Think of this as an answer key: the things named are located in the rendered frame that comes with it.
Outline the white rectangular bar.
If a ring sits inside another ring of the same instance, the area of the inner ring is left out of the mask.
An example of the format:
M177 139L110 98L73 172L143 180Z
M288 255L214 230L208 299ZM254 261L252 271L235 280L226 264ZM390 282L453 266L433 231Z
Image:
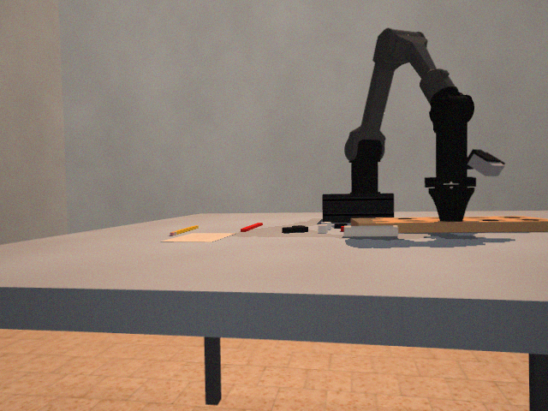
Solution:
M398 226L344 226L344 237L348 236L398 236Z

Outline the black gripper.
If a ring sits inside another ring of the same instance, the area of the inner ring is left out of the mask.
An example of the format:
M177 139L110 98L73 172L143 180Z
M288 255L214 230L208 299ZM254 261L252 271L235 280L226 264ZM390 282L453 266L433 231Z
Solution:
M436 177L425 177L425 188L428 188L428 193L435 203L440 221L463 221L468 202L474 193L474 188L468 187L476 187L476 177L467 176L467 170L460 170L460 158L467 156L466 154L436 156ZM452 182L472 178L471 182ZM444 185L450 182L459 184Z

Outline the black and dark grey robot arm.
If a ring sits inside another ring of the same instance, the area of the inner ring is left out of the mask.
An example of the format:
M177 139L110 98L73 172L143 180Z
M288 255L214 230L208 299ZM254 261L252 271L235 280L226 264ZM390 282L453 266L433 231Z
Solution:
M344 147L351 163L351 194L380 194L378 162L384 156L385 143L380 128L393 74L405 63L410 63L420 76L420 89L431 106L436 156L468 154L468 122L474 114L474 102L471 96L458 91L447 70L436 68L426 47L422 32L386 28L379 34L362 123L350 132ZM460 158L460 170L474 168L484 176L499 176L504 166L504 162L482 150L473 149L468 157Z

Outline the yellow pencil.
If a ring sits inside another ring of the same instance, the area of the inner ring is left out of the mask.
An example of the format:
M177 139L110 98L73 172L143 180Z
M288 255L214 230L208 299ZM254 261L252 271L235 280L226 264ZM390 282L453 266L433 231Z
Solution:
M192 227L189 227L189 228L180 229L180 230L177 230L177 231L170 232L170 235L178 235L178 234L181 234L181 233L193 230L193 229L197 229L198 227L199 227L199 225L195 225L195 226L192 226Z

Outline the red flat bar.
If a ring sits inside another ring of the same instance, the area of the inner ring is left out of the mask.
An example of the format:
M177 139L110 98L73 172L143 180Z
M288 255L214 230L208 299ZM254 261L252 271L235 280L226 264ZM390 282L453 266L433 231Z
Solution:
M254 225L255 225L255 226L254 226ZM247 232L247 231L249 231L249 230L251 230L251 229L255 229L255 228L257 228L257 227L259 227L259 226L261 226L261 225L263 225L263 223L260 223L260 224L259 224L259 223L256 223L256 224L247 226L247 227L245 227L245 228L242 228L242 229L241 229L241 232ZM250 228L250 227L251 227L251 228Z

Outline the pale orange flat sheet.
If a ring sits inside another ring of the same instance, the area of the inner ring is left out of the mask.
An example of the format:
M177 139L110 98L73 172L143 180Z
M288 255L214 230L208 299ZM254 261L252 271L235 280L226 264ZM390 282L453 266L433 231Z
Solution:
M161 242L214 242L233 234L192 233Z

